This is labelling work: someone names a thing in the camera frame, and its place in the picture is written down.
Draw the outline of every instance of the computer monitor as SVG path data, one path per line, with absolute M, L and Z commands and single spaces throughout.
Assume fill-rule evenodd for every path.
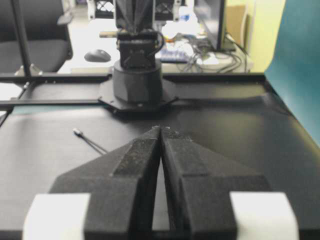
M 194 12 L 207 33 L 215 51 L 234 51 L 232 42 L 225 41 L 227 0 L 194 0 Z

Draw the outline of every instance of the wire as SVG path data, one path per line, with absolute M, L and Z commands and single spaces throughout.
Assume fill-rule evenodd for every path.
M 235 44 L 244 54 L 244 72 L 246 73 L 248 71 L 248 52 L 246 51 L 246 49 L 242 46 L 240 46 L 237 42 L 235 42 L 233 39 L 229 38 L 228 36 L 231 36 L 230 33 L 226 32 L 225 36 L 228 38 L 228 40 L 230 42 L 232 42 L 233 44 Z
M 160 31 L 157 31 L 157 34 L 161 37 L 161 45 L 155 51 L 149 53 L 149 56 L 155 55 L 156 53 L 160 52 L 160 50 L 166 43 L 165 36 Z
M 87 138 L 84 133 L 82 131 L 80 131 L 78 128 L 74 128 L 73 129 L 73 133 L 83 139 L 90 147 L 92 147 L 97 153 L 99 153 L 100 155 L 104 155 L 104 154 L 107 154 L 108 151 L 103 148 L 102 146 L 100 146 L 99 144 L 95 143 L 94 141 L 90 140 L 89 138 Z
M 216 73 L 230 73 L 242 65 L 242 59 L 239 56 L 227 51 L 224 53 L 226 57 L 216 56 L 216 58 L 231 58 L 232 61 L 230 64 L 222 68 L 204 67 L 202 64 L 198 64 L 198 60 L 202 60 L 205 56 L 208 55 L 209 52 L 213 52 L 213 48 L 209 39 L 197 39 L 195 36 L 192 35 L 183 35 L 182 37 L 188 40 L 188 44 L 191 46 L 193 50 L 193 55 L 189 58 L 189 61 L 186 63 L 183 69 L 180 68 L 179 64 L 176 64 L 176 67 L 180 72 L 193 72 L 195 69 L 198 73 L 203 73 L 204 71 L 211 71 Z

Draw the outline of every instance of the wall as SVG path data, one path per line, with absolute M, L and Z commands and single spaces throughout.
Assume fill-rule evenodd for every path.
M 286 0 L 228 0 L 228 5 L 247 4 L 253 22 L 247 50 L 254 62 L 251 72 L 264 72 L 272 61 Z

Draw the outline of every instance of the office chair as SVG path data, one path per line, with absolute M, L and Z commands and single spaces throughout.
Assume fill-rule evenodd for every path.
M 58 25 L 62 0 L 20 0 L 31 63 L 43 72 L 57 72 L 73 56 L 68 27 Z M 12 6 L 0 1 L 0 73 L 15 73 L 22 65 Z

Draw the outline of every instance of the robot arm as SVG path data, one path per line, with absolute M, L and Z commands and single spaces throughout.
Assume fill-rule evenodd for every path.
M 128 70 L 154 68 L 155 54 L 164 44 L 162 34 L 153 30 L 155 0 L 115 0 L 114 4 L 121 67 Z
M 88 18 L 113 19 L 115 0 L 86 0 L 88 5 Z M 178 21 L 179 8 L 186 4 L 185 0 L 155 0 L 156 21 Z

